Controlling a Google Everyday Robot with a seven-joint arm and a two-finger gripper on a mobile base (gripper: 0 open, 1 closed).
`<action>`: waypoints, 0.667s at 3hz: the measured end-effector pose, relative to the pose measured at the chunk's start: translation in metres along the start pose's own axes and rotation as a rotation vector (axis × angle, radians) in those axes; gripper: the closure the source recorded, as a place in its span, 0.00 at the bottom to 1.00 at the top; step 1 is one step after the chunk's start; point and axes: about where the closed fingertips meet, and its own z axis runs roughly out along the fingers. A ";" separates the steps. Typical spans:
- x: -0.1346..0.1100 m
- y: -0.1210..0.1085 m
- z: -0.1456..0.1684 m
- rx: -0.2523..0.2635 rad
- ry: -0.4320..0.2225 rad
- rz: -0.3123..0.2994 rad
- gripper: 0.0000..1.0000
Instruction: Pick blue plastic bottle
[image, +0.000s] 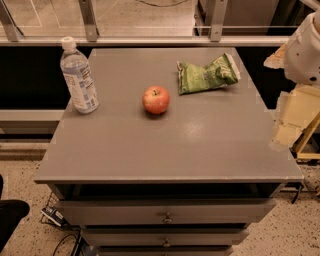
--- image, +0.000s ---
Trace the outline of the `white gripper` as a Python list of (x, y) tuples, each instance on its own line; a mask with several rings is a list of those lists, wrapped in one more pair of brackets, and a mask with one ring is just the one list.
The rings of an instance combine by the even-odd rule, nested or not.
[(285, 77), (299, 83), (290, 93), (280, 93), (273, 111), (269, 146), (282, 151), (298, 140), (320, 112), (320, 9), (309, 14), (288, 43), (267, 57), (263, 65), (284, 68)]

